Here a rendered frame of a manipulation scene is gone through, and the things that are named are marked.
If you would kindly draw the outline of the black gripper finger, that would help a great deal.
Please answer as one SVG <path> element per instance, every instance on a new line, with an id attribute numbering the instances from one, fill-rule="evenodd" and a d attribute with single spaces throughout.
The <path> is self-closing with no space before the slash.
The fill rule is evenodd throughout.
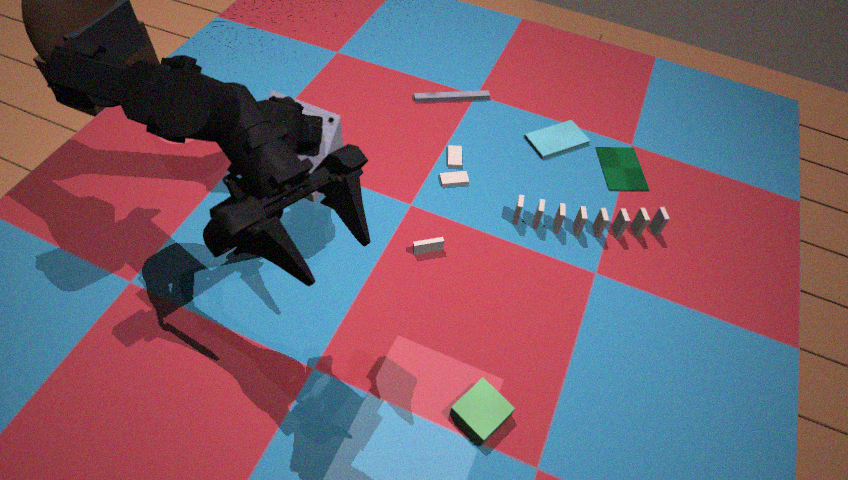
<path id="1" fill-rule="evenodd" d="M 360 168 L 344 177 L 320 203 L 332 208 L 361 245 L 366 246 L 370 236 L 362 202 L 362 174 Z"/>
<path id="2" fill-rule="evenodd" d="M 233 254 L 254 254 L 274 263 L 306 286 L 315 283 L 314 277 L 278 216 L 253 228 L 233 251 Z"/>

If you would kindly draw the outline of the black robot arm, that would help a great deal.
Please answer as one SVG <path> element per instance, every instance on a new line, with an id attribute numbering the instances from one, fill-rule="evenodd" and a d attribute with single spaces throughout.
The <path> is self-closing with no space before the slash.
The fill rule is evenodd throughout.
<path id="1" fill-rule="evenodd" d="M 304 107 L 290 96 L 257 102 L 245 85 L 202 74 L 187 55 L 128 66 L 105 52 L 72 37 L 55 46 L 47 87 L 57 102 L 83 109 L 121 105 L 128 119 L 147 125 L 146 132 L 183 144 L 186 138 L 216 141 L 224 154 L 240 134 L 271 121 L 290 132 L 285 141 L 295 154 L 319 155 L 323 118 L 302 114 Z"/>

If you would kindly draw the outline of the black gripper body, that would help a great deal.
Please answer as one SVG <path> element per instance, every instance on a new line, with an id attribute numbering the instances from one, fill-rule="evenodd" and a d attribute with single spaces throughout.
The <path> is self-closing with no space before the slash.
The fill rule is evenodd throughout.
<path id="1" fill-rule="evenodd" d="M 241 175 L 255 197 L 247 194 L 215 211 L 203 231 L 214 258 L 238 247 L 253 228 L 312 192 L 326 196 L 369 161 L 358 146 L 347 144 L 328 153 L 310 174 L 313 162 L 297 157 L 285 141 L 289 133 L 284 125 L 263 122 L 226 148 L 231 162 L 227 170 L 233 178 Z"/>

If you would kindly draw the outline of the green square block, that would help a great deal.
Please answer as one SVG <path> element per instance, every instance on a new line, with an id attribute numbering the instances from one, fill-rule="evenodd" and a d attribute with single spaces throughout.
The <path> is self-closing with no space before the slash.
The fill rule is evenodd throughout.
<path id="1" fill-rule="evenodd" d="M 481 447 L 514 409 L 483 377 L 451 407 L 450 415 Z"/>

